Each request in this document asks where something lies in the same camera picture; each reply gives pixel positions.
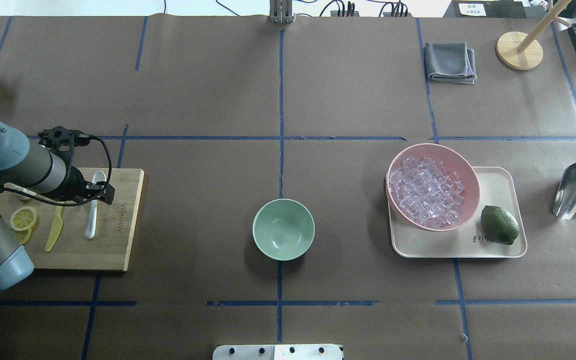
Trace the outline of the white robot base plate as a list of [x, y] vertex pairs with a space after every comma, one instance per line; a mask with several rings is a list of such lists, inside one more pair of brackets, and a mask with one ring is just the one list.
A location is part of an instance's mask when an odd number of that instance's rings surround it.
[[215, 347], [213, 360], [343, 360], [342, 345], [301, 344], [224, 344]]

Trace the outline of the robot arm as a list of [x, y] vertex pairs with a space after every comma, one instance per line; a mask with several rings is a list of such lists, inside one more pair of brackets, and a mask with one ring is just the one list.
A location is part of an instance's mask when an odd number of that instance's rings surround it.
[[[20, 130], [0, 121], [0, 194], [6, 184], [20, 187], [17, 193], [57, 207], [79, 207], [98, 200], [114, 202], [115, 189], [110, 177], [91, 182], [73, 166], [75, 147], [83, 147], [99, 138], [80, 130], [56, 126], [38, 133], [32, 144]], [[0, 214], [0, 292], [25, 280], [34, 271], [34, 263], [13, 230]]]

